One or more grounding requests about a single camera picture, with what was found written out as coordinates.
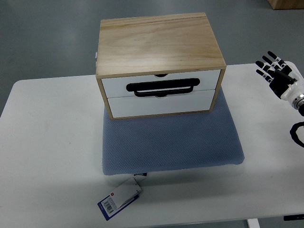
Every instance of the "blue tag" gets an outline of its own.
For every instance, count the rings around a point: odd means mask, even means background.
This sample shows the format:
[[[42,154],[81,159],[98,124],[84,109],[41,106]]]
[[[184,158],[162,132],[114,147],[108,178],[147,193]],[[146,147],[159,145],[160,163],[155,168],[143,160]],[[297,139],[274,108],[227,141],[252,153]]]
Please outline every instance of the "blue tag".
[[[129,202],[127,202],[124,206],[121,208],[117,208],[115,203],[113,202],[111,196],[107,196],[102,201],[100,201],[97,205],[99,206],[102,214],[105,217],[105,220],[111,219],[114,215],[117,215],[121,210],[129,206],[131,203],[133,203],[139,195],[134,196],[134,198],[131,198]]]

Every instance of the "label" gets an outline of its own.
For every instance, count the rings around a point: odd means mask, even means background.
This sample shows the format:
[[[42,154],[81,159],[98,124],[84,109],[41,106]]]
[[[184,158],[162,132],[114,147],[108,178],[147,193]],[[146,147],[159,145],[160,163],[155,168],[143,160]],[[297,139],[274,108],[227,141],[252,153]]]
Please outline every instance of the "label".
[[[146,172],[137,173],[137,174],[134,174],[134,176],[144,176],[144,177],[146,177],[147,173]]]
[[[109,195],[106,198],[104,198],[102,201],[98,203],[98,206],[104,215],[105,220],[111,219],[114,215],[117,215],[121,210],[129,206],[131,203],[133,203],[136,199],[138,199],[139,195],[136,195],[132,199],[130,199],[124,206],[121,208],[117,208],[115,203],[112,200],[112,197]]]

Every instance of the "wooden drawer box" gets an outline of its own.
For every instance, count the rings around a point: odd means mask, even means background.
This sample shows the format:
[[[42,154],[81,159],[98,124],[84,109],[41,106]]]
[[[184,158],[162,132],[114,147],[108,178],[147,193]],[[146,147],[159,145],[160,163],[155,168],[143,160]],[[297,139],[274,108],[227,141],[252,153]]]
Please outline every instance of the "wooden drawer box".
[[[111,119],[211,111],[225,69],[205,13],[101,21],[96,79]]]

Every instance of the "floor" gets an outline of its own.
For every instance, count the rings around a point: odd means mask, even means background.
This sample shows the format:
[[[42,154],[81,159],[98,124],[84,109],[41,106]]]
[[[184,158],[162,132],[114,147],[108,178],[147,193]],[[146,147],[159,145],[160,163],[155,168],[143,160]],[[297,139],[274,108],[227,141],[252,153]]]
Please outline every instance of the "floor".
[[[272,10],[267,0],[2,0],[0,114],[19,80],[95,74],[101,19],[191,12],[207,14],[227,65],[254,63],[271,50],[304,74],[304,9]],[[304,227],[304,221],[283,217],[259,223],[261,228]],[[247,223],[179,226],[215,227],[247,228]]]

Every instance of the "black drawer handle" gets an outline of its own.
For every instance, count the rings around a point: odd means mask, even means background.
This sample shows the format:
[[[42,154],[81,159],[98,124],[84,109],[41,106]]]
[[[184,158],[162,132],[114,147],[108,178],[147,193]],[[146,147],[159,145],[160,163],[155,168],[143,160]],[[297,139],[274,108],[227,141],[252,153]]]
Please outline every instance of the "black drawer handle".
[[[186,78],[156,82],[130,83],[126,86],[126,89],[129,92],[134,92],[135,96],[138,97],[164,97],[172,94],[190,93],[193,91],[194,86],[197,86],[198,84],[200,84],[200,80],[198,78]]]

